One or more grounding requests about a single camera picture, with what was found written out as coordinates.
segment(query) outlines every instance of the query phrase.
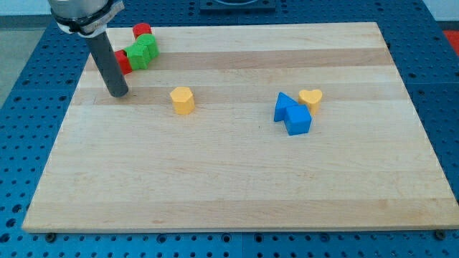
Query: yellow heart block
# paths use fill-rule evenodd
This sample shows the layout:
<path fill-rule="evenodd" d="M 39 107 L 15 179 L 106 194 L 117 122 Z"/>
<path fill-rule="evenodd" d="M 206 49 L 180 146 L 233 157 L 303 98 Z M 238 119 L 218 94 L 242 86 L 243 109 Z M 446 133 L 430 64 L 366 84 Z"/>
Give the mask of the yellow heart block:
<path fill-rule="evenodd" d="M 311 115 L 315 115 L 321 106 L 321 90 L 301 90 L 298 97 L 298 103 L 306 104 Z"/>

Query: toy block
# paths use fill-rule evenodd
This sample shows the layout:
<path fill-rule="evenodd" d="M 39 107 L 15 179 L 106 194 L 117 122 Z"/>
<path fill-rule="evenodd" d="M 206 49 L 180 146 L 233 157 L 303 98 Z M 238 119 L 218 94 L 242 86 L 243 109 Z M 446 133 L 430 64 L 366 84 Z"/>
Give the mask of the toy block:
<path fill-rule="evenodd" d="M 134 38 L 136 39 L 143 34 L 152 34 L 151 26 L 150 24 L 147 24 L 147 23 L 140 23 L 140 24 L 135 25 L 132 28 L 132 32 L 134 33 Z"/>
<path fill-rule="evenodd" d="M 305 105 L 296 105 L 285 109 L 284 123 L 290 136 L 309 132 L 312 120 L 308 107 Z"/>
<path fill-rule="evenodd" d="M 311 115 L 315 115 L 321 106 L 322 95 L 321 90 L 301 90 L 298 102 L 306 104 Z"/>
<path fill-rule="evenodd" d="M 177 87 L 170 93 L 175 113 L 188 115 L 194 110 L 194 97 L 189 87 Z"/>
<path fill-rule="evenodd" d="M 124 49 L 128 55 L 129 64 L 132 70 L 147 69 L 148 63 L 151 61 L 148 48 L 140 44 L 134 43 L 130 47 Z"/>
<path fill-rule="evenodd" d="M 288 97 L 283 92 L 279 92 L 278 101 L 276 102 L 274 109 L 274 122 L 284 120 L 285 109 L 294 105 L 298 105 L 298 103 L 293 98 Z"/>
<path fill-rule="evenodd" d="M 137 38 L 137 44 L 146 46 L 150 58 L 153 59 L 159 55 L 158 45 L 156 44 L 155 36 L 152 34 L 143 34 Z"/>
<path fill-rule="evenodd" d="M 123 72 L 124 75 L 132 72 L 131 64 L 129 63 L 128 56 L 124 50 L 118 50 L 115 52 L 115 57 L 118 61 L 118 64 L 120 65 L 121 72 Z"/>

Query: gray floor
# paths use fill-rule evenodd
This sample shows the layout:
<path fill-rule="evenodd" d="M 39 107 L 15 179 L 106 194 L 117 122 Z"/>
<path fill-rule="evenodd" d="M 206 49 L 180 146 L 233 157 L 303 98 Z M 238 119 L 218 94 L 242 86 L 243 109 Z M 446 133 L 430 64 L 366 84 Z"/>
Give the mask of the gray floor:
<path fill-rule="evenodd" d="M 44 28 L 0 30 L 0 107 L 3 106 Z"/>

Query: wooden board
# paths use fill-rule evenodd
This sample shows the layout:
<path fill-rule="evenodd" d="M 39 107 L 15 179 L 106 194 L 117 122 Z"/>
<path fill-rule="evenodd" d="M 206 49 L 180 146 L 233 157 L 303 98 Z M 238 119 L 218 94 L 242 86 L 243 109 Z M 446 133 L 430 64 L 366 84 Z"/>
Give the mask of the wooden board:
<path fill-rule="evenodd" d="M 130 29 L 110 29 L 115 49 Z M 449 229 L 459 207 L 375 23 L 156 28 L 110 97 L 89 58 L 23 224 L 30 232 Z M 196 110 L 169 92 L 190 86 Z M 277 94 L 319 88 L 309 134 Z"/>

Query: red block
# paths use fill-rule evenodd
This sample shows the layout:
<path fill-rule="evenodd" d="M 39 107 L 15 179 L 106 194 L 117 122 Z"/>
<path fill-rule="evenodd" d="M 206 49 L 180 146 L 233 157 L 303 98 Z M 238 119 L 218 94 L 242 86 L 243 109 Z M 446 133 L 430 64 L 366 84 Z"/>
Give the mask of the red block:
<path fill-rule="evenodd" d="M 138 36 L 142 34 L 152 34 L 151 33 L 151 26 L 147 23 L 137 24 L 132 28 L 134 32 L 134 37 L 137 39 Z"/>
<path fill-rule="evenodd" d="M 124 75 L 132 72 L 131 64 L 129 64 L 128 56 L 126 56 L 126 52 L 124 50 L 118 50 L 115 52 L 115 57 L 121 67 L 121 72 L 123 72 Z"/>
<path fill-rule="evenodd" d="M 453 46 L 453 49 L 456 51 L 456 54 L 459 56 L 459 31 L 444 31 L 445 36 Z"/>

